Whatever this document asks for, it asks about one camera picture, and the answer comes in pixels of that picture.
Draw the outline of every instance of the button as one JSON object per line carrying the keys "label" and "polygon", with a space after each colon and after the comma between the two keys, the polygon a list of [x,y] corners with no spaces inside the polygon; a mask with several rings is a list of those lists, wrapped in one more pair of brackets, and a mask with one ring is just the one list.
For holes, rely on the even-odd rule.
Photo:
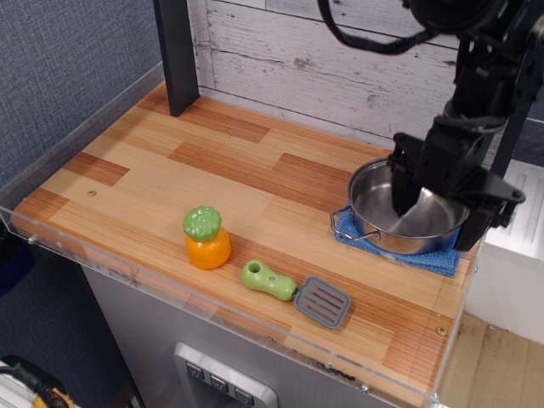
{"label": "button", "polygon": [[213,387],[218,391],[221,391],[225,394],[229,393],[229,384],[227,384],[227,382],[222,380],[221,378],[210,376],[210,382],[212,383]]}
{"label": "button", "polygon": [[191,364],[189,361],[186,362],[187,364],[187,371],[191,376],[194,378],[198,378],[199,380],[204,379],[204,371],[200,367],[197,367],[194,364]]}
{"label": "button", "polygon": [[248,394],[245,391],[241,391],[238,388],[235,388],[235,396],[236,396],[236,399],[239,400],[240,402],[248,406],[254,406],[253,396],[251,394]]}

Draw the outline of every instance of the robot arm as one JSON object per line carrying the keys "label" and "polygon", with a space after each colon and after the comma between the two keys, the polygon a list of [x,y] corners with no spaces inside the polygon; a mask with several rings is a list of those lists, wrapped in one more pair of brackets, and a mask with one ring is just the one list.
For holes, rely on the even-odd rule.
{"label": "robot arm", "polygon": [[[404,0],[426,30],[391,44],[368,46],[374,42],[365,40],[362,47],[336,26],[328,0],[318,4],[341,42],[380,54],[400,54],[382,51],[404,52],[437,34],[459,37],[456,90],[443,114],[434,118],[425,141],[394,135],[388,158],[393,206],[399,215],[406,213],[422,187],[467,206],[470,215],[456,244],[460,251],[468,251],[490,227],[508,226],[525,197],[502,178],[542,85],[544,0]],[[485,170],[493,135],[503,129],[493,165]]]}

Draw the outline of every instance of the toy spatula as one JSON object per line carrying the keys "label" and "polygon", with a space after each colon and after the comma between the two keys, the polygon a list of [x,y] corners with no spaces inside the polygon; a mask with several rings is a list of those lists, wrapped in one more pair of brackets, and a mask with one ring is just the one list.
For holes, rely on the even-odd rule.
{"label": "toy spatula", "polygon": [[283,301],[294,298],[298,310],[331,329],[342,324],[351,304],[348,295],[320,278],[310,276],[303,286],[297,287],[292,278],[276,274],[258,260],[246,263],[241,279],[254,291],[266,292]]}

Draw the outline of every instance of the blue towel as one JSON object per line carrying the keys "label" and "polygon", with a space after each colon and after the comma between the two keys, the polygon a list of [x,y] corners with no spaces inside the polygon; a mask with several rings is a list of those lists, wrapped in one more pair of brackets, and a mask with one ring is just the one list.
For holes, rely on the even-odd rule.
{"label": "blue towel", "polygon": [[[344,211],[340,216],[337,223],[337,228],[346,234],[351,236],[359,236],[360,232],[354,223],[354,217],[350,211]],[[424,253],[422,255],[402,255],[399,253],[392,253],[385,251],[369,242],[368,240],[353,242],[338,234],[335,234],[337,240],[340,242],[353,245],[365,251],[381,255],[387,259],[394,260],[400,264],[408,264],[416,266],[421,269],[430,270],[444,276],[453,276],[456,273],[457,264],[461,259],[461,253],[453,249],[457,237],[459,236],[459,229],[456,231],[456,236],[452,242],[437,252]]]}

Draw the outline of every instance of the pot rim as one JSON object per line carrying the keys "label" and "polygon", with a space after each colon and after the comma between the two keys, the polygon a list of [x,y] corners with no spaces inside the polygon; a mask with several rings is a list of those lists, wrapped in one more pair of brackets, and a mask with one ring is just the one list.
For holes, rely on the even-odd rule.
{"label": "pot rim", "polygon": [[[383,164],[385,164],[387,166],[387,161],[388,161],[388,158],[387,157],[379,157],[377,159],[374,159],[374,160],[371,160],[367,163],[365,163],[364,165],[362,165],[361,167],[359,167],[357,170],[354,171],[354,173],[351,175],[351,178],[349,179],[349,183],[348,183],[348,201],[349,201],[349,205],[351,206],[351,210],[357,214],[366,224],[370,225],[372,228],[375,228],[376,231],[380,232],[381,234],[388,234],[388,235],[391,235],[391,236],[396,236],[396,237],[399,237],[399,238],[405,238],[405,239],[410,239],[410,240],[428,240],[428,239],[432,239],[432,238],[440,238],[440,237],[443,237],[443,236],[447,236],[449,235],[451,232],[455,231],[457,228],[459,228],[459,226],[461,226],[462,223],[464,223],[467,218],[468,218],[468,214],[470,213],[468,208],[463,206],[462,204],[456,202],[456,201],[453,201],[451,199],[447,199],[447,198],[444,198],[444,197],[441,197],[443,198],[444,200],[450,202],[450,203],[453,203],[455,204],[456,206],[459,206],[459,207],[462,207],[462,210],[463,210],[463,214],[462,216],[457,220],[455,226],[445,232],[443,232],[442,234],[436,234],[436,235],[422,235],[422,236],[409,236],[409,235],[401,235],[401,234],[397,234],[397,233],[394,233],[394,232],[389,232],[383,228],[379,228],[377,227],[375,224],[373,223],[370,223],[363,215],[360,214],[360,212],[358,212],[356,210],[356,208],[354,207],[353,205],[353,197],[351,196],[351,186],[353,184],[353,182],[355,181],[355,179],[357,177],[359,177],[362,173],[364,173],[365,171],[367,171],[369,168],[372,168],[372,167],[375,167],[375,166],[381,166]],[[431,195],[434,195],[434,196],[437,196],[435,195],[435,193],[433,193],[431,190],[429,189],[426,189],[426,188],[422,188],[422,190],[425,190],[427,191],[429,194]]]}

